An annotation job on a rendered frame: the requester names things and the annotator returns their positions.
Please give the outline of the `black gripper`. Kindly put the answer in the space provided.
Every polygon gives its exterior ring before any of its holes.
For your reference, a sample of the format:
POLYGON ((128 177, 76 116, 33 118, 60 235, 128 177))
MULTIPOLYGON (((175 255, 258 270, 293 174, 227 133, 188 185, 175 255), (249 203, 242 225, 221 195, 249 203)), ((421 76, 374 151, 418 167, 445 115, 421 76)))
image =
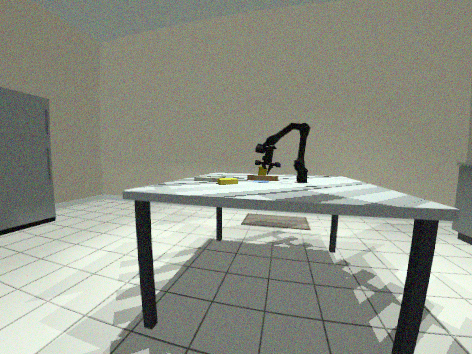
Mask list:
POLYGON ((265 159, 264 159, 264 162, 261 162, 260 160, 256 160, 255 161, 255 165, 260 165, 262 164, 262 167, 264 169, 266 169, 266 165, 269 165, 268 167, 268 171, 267 171, 267 175, 269 173, 269 171, 271 170, 271 168, 273 168, 273 166, 276 166, 276 167, 281 167, 281 164, 279 162, 275 162, 275 163, 272 163, 272 158, 273 158, 273 155, 267 155, 265 154, 265 159), (265 164, 266 163, 266 164, 265 164))

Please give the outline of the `yellow block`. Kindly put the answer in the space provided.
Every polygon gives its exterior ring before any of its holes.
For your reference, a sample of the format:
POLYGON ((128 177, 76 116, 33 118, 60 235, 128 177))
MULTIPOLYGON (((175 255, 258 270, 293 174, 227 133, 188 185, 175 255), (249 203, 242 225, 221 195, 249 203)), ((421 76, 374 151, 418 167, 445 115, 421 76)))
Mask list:
POLYGON ((217 183, 220 184, 220 185, 238 184, 238 179, 236 179, 236 178, 217 178, 217 183))

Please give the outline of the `tan flat bar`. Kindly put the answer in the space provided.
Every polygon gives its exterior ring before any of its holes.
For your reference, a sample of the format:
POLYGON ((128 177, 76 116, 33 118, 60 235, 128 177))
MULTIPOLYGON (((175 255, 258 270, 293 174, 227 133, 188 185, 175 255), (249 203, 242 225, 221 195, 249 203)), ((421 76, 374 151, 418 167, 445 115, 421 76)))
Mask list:
POLYGON ((247 180, 278 181, 279 176, 247 175, 247 180))

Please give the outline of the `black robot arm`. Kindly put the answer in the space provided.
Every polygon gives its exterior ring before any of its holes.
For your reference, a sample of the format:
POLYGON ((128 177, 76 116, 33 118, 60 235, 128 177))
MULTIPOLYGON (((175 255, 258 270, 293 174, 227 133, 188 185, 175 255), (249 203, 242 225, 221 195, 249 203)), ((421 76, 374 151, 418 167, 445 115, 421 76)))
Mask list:
POLYGON ((273 155, 274 149, 277 149, 275 145, 280 138, 282 138, 286 133, 289 133, 292 130, 299 130, 300 131, 300 142, 299 142, 299 149, 298 149, 298 156, 297 159, 294 160, 294 169, 297 172, 296 175, 296 182, 297 183, 307 183, 307 172, 308 170, 305 168, 304 162, 304 154, 305 154, 305 147, 307 137, 310 132, 310 126, 307 123, 290 123, 287 127, 283 130, 279 131, 277 134, 272 135, 266 139, 264 144, 259 144, 256 146, 255 151, 258 153, 264 153, 267 155, 273 155), (269 147, 266 147, 269 146, 269 147))

